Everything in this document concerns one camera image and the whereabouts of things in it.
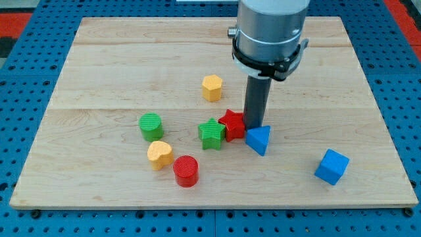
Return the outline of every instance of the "blue pegboard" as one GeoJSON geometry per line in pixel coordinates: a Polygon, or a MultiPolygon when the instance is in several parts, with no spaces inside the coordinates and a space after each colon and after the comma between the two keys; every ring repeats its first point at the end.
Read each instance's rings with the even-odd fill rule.
{"type": "MultiPolygon", "coordinates": [[[[420,236],[421,209],[16,211],[9,200],[84,16],[235,16],[236,5],[41,0],[0,70],[0,236],[420,236]]],[[[421,189],[421,66],[377,0],[312,0],[340,16],[411,183],[421,189]]]]}

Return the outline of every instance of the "red star block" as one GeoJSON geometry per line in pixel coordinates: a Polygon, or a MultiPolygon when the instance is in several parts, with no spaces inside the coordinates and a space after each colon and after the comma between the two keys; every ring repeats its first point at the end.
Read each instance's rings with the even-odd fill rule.
{"type": "Polygon", "coordinates": [[[244,138],[243,113],[235,113],[227,109],[225,115],[218,122],[226,126],[225,139],[227,142],[234,138],[244,138]]]}

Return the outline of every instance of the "yellow heart block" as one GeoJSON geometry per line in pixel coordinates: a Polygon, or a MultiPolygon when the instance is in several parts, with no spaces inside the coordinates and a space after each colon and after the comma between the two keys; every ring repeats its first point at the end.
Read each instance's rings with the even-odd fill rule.
{"type": "Polygon", "coordinates": [[[222,94],[222,79],[217,75],[204,77],[202,82],[202,94],[209,102],[220,100],[222,94]]]}
{"type": "Polygon", "coordinates": [[[147,158],[151,163],[154,171],[159,171],[165,165],[170,165],[174,162],[174,154],[170,144],[162,141],[155,141],[151,143],[147,150],[147,158]]]}

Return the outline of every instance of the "toy block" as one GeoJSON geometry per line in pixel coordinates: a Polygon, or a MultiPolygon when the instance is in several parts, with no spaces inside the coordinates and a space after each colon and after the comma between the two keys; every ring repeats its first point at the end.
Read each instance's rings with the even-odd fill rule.
{"type": "Polygon", "coordinates": [[[208,122],[199,124],[199,139],[202,141],[202,149],[221,149],[221,141],[225,138],[225,125],[217,123],[214,118],[208,122]]]}
{"type": "Polygon", "coordinates": [[[269,143],[270,126],[248,129],[245,143],[259,155],[264,156],[269,143]]]}
{"type": "Polygon", "coordinates": [[[176,175],[176,182],[181,187],[192,187],[199,180],[199,165],[196,159],[189,155],[177,158],[172,168],[176,175]]]}
{"type": "Polygon", "coordinates": [[[331,185],[335,185],[343,176],[348,163],[349,159],[346,156],[328,149],[314,175],[331,185]]]}
{"type": "Polygon", "coordinates": [[[209,101],[218,101],[221,99],[222,79],[217,75],[210,75],[203,78],[202,95],[209,101]]]}
{"type": "Polygon", "coordinates": [[[139,119],[139,127],[143,138],[148,142],[154,142],[162,138],[164,130],[159,115],[156,113],[146,113],[139,119]]]}
{"type": "Polygon", "coordinates": [[[154,141],[149,145],[147,150],[147,158],[151,163],[154,171],[159,171],[165,165],[170,165],[174,162],[174,154],[172,153],[172,147],[170,144],[154,141]]]}
{"type": "Polygon", "coordinates": [[[226,127],[225,140],[227,142],[232,141],[234,138],[244,138],[243,113],[235,113],[227,109],[225,115],[218,122],[226,127]]]}

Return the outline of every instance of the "wooden board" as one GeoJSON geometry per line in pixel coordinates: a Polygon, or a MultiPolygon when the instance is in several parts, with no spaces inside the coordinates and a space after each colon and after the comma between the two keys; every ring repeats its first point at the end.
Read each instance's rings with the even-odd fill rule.
{"type": "Polygon", "coordinates": [[[418,203],[340,18],[307,18],[297,71],[272,83],[265,157],[243,140],[201,149],[197,126],[242,111],[246,75],[234,18],[85,18],[12,195],[17,209],[326,209],[418,203]],[[201,97],[204,76],[222,99],[201,97]],[[199,161],[192,188],[152,171],[137,120],[161,115],[175,156],[199,161]],[[315,177],[327,148],[351,162],[336,186],[315,177]]]}

